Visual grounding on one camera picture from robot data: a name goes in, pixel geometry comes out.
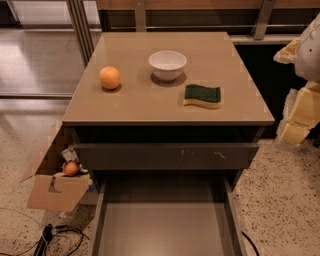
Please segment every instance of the wooden countertop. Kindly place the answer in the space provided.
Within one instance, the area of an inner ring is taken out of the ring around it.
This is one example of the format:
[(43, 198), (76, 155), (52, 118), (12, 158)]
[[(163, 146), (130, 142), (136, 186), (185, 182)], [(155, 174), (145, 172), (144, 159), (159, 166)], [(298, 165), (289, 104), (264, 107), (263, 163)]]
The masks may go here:
[[(149, 56), (174, 50), (187, 58), (172, 83), (152, 77)], [(106, 92), (99, 82), (107, 65), (121, 74), (121, 88)], [(183, 106), (187, 84), (221, 87), (222, 106)], [(87, 125), (270, 125), (274, 121), (256, 85), (224, 32), (103, 33), (63, 118)]]

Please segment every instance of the open drawer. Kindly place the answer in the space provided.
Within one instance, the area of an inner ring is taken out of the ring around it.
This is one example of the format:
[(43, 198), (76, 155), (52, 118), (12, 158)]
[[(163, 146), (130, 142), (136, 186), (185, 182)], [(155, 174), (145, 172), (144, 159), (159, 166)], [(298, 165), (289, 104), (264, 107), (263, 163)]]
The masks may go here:
[(247, 255), (224, 176), (104, 176), (89, 255)]

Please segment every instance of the yellow sponge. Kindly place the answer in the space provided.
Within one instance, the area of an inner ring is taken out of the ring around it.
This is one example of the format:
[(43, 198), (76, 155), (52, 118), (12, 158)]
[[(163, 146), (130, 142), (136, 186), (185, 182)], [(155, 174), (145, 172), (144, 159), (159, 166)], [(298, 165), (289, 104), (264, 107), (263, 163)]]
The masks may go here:
[(188, 84), (184, 94), (183, 105), (196, 105), (209, 109), (220, 108), (220, 87), (211, 88), (197, 84)]

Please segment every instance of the cardboard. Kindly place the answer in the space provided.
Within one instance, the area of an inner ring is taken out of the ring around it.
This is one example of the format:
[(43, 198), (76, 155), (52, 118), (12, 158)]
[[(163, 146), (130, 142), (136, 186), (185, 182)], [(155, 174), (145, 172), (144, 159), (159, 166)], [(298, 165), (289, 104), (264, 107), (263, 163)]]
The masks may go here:
[(57, 175), (64, 163), (61, 152), (72, 143), (71, 128), (63, 127), (61, 122), (53, 125), (48, 139), (21, 178), (23, 182), (35, 176), (28, 208), (70, 212), (77, 204), (96, 203), (97, 191), (89, 192), (92, 179)]

